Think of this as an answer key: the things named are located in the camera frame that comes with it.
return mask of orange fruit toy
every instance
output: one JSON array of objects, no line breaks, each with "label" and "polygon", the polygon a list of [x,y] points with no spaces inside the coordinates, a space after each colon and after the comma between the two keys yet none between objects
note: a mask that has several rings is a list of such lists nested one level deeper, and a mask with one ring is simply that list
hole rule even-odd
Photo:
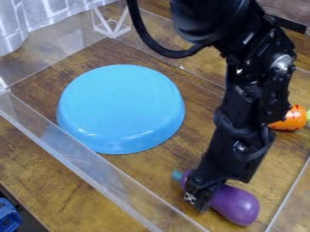
[{"label": "orange fruit toy", "polygon": [[306,121],[306,110],[296,104],[288,111],[286,120],[269,124],[269,127],[274,130],[297,131],[305,126]]}]

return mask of wooden table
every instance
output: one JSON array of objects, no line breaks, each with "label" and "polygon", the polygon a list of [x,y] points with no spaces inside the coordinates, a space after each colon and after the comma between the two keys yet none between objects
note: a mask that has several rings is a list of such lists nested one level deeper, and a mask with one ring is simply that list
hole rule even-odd
[{"label": "wooden table", "polygon": [[[145,7],[167,15],[167,5],[162,2],[153,5],[147,2]],[[309,70],[309,37],[293,32],[289,35],[297,44],[297,65]],[[7,59],[19,59],[22,53],[18,51]],[[141,154],[103,156],[211,231],[265,231],[308,159],[310,130],[280,132],[251,184],[231,181],[261,200],[262,213],[254,224],[238,227],[213,211],[199,215],[182,201],[182,190],[170,177],[173,169],[191,169],[199,163],[213,136],[214,109],[225,92],[221,86],[226,64],[218,52],[210,49],[198,57],[189,59],[187,65],[198,66],[206,79],[129,45],[106,39],[15,84],[11,91],[55,121],[59,95],[71,80],[86,71],[103,65],[134,63],[165,73],[175,82],[187,105],[187,118],[179,132],[158,148]],[[304,83],[296,82],[293,86],[298,91]],[[0,119],[0,137],[0,182],[50,231],[149,231],[4,119]],[[288,223],[282,222],[278,231],[310,231],[310,227],[294,230],[293,222]]]}]

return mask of clear plastic bin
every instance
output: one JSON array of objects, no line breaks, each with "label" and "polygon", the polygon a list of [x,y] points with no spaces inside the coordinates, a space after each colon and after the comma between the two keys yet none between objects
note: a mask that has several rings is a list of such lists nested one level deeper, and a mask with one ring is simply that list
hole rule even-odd
[{"label": "clear plastic bin", "polygon": [[[151,34],[165,46],[189,47],[175,34],[170,20],[146,11],[143,17]],[[123,46],[146,53],[149,59],[139,60],[137,55],[133,60],[119,49]],[[83,72],[114,64],[104,60],[107,55],[114,56],[116,63],[143,63],[163,72],[183,94],[187,118],[175,136],[154,149],[162,152],[161,156],[153,156],[154,150],[126,158],[96,154],[55,124],[63,89]],[[178,72],[171,72],[171,65],[179,68]],[[309,127],[296,133],[278,134],[250,184],[230,181],[261,201],[261,216],[250,227],[233,225],[211,210],[199,215],[182,200],[183,193],[171,180],[171,172],[193,169],[199,163],[213,136],[215,105],[225,94],[225,74],[226,61],[214,48],[182,60],[155,54],[131,30],[126,5],[118,2],[32,32],[20,49],[0,57],[0,114],[151,231],[285,231],[282,225],[288,225],[284,221],[288,223],[289,219],[292,226],[310,228],[308,221],[298,221],[298,213],[306,214],[310,206],[294,203],[301,194],[304,202],[310,202],[305,184]],[[310,109],[309,77],[309,72],[298,69],[290,85],[290,101],[301,103],[306,109]],[[298,82],[304,83],[304,89],[296,87]],[[154,172],[146,173],[142,166],[155,169],[155,173],[166,173],[166,178]],[[281,169],[282,173],[273,176],[271,169]]]}]

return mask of blue bowl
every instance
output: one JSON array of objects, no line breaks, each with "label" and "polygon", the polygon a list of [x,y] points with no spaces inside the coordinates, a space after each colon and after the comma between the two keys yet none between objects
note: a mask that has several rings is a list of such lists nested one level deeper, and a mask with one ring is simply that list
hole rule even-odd
[{"label": "blue bowl", "polygon": [[86,72],[67,86],[58,103],[58,125],[98,153],[149,150],[178,131],[185,102],[171,80],[137,65]]}]

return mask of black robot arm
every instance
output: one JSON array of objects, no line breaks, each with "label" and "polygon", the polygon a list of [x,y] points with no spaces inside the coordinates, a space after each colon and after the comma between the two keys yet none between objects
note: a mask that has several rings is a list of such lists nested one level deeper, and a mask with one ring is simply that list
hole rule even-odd
[{"label": "black robot arm", "polygon": [[[133,2],[127,0],[131,13]],[[181,36],[199,49],[213,45],[227,64],[210,147],[186,183],[186,201],[203,212],[226,181],[250,182],[259,167],[275,139],[267,124],[284,120],[292,107],[296,53],[292,40],[254,0],[171,0],[171,12]]]}]

